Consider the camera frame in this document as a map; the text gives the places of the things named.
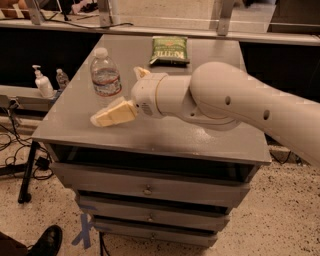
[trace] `black shoe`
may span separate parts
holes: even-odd
[[[28,251],[28,256],[56,256],[62,242],[62,229],[53,225],[39,238],[37,243]]]

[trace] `green package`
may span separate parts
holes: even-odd
[[[150,64],[185,65],[190,63],[187,56],[187,38],[178,36],[154,36],[153,54]]]

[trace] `terrazzo floor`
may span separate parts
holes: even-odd
[[[5,143],[6,138],[0,136],[0,142]],[[0,151],[0,165],[19,146],[15,143]],[[286,158],[286,148],[269,147],[277,158]],[[17,163],[26,162],[28,150],[19,151]],[[74,201],[74,192],[64,188],[55,176],[44,181],[32,179],[32,199],[20,205],[17,199],[21,176],[0,177],[0,230],[29,246],[49,225],[58,224],[63,229],[58,256],[100,255],[98,232],[93,228],[89,232],[89,248],[84,249],[84,241],[76,239],[83,213]],[[111,256],[320,255],[320,169],[298,166],[291,156],[286,164],[273,161],[262,167],[250,185],[250,192],[231,211],[230,222],[211,248],[116,235],[104,237],[106,247]]]

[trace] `cabinet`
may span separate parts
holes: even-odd
[[[152,38],[104,35],[97,46],[110,50],[128,89],[135,82],[133,67],[148,63]],[[188,52],[192,65],[152,72],[190,74],[221,56],[242,65],[233,41],[189,39]],[[89,118],[99,107],[90,85],[91,59],[92,54],[32,136],[51,153],[52,170],[76,192],[79,207],[99,231],[211,246],[256,171],[271,162],[264,134],[246,124],[207,131],[173,117],[138,116],[94,127]]]

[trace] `soap dispenser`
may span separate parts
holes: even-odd
[[[38,68],[41,66],[33,65],[36,75],[36,85],[43,98],[52,98],[54,96],[53,87],[48,77],[44,76]]]

